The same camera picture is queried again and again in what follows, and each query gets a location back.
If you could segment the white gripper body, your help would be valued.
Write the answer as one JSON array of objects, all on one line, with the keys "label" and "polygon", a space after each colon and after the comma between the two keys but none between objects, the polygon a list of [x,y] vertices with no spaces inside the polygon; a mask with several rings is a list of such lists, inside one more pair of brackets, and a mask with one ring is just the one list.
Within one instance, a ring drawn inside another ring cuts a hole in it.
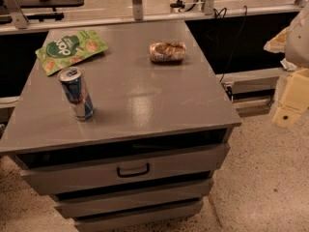
[{"label": "white gripper body", "polygon": [[292,20],[286,36],[286,59],[302,68],[309,68],[309,4]]}]

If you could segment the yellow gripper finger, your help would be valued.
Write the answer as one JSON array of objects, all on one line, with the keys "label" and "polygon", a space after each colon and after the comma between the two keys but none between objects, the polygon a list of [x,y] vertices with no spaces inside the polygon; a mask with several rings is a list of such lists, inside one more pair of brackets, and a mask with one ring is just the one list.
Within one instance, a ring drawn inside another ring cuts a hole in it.
[{"label": "yellow gripper finger", "polygon": [[275,37],[267,41],[264,50],[271,53],[284,53],[288,28],[284,28]]},{"label": "yellow gripper finger", "polygon": [[287,77],[272,124],[280,128],[291,127],[309,108],[309,70],[301,69]]}]

